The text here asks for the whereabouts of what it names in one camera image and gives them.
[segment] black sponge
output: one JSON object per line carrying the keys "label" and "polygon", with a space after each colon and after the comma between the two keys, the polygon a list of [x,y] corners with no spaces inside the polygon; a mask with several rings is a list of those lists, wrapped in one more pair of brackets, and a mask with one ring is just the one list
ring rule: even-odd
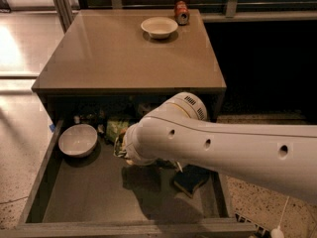
{"label": "black sponge", "polygon": [[183,191],[187,196],[192,198],[196,189],[208,181],[211,171],[193,166],[187,165],[176,173],[173,178],[173,183],[181,191]]}

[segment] speckled floor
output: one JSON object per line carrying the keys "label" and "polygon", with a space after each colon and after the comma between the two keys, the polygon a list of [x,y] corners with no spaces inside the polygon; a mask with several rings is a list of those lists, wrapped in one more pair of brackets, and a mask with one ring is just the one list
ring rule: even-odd
{"label": "speckled floor", "polygon": [[[0,72],[40,72],[62,35],[56,15],[0,14]],[[3,40],[11,45],[11,53],[7,52],[8,46],[3,47]],[[18,224],[52,137],[52,121],[38,96],[31,92],[32,83],[0,81],[0,229],[12,229]],[[295,110],[248,115],[223,113],[218,122],[305,124],[306,120]],[[267,230],[276,227],[286,195],[235,178],[228,178],[228,186],[237,213]],[[285,237],[316,238],[316,226],[317,206],[291,198],[281,222]]]}

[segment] black object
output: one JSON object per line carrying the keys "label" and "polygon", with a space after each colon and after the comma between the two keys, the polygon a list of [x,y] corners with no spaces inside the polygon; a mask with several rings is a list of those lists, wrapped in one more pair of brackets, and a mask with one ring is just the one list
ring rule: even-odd
{"label": "black object", "polygon": [[193,198],[196,189],[208,181],[211,172],[209,170],[188,165],[182,172],[176,173],[173,184],[183,191],[187,196]]}
{"label": "black object", "polygon": [[5,13],[11,12],[11,8],[7,0],[0,0],[0,12],[5,12]]}

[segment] floor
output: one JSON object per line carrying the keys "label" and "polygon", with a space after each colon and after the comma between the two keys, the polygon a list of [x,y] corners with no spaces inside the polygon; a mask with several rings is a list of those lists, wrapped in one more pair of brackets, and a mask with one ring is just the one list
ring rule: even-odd
{"label": "floor", "polygon": [[[54,13],[0,14],[0,74],[40,72],[63,36]],[[52,137],[52,123],[32,80],[0,79],[0,229],[17,226]],[[300,110],[266,114],[222,113],[222,123],[306,124]],[[286,195],[228,178],[234,210],[265,230],[275,228]],[[317,237],[317,206],[290,198],[281,229],[285,237]]]}

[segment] table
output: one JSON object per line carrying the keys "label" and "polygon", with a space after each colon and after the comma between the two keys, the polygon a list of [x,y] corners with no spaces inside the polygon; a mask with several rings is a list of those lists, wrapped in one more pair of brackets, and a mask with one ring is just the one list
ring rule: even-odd
{"label": "table", "polygon": [[216,118],[226,83],[199,11],[165,40],[141,29],[155,16],[173,18],[173,10],[79,11],[32,90],[43,102],[71,94],[216,94]]}

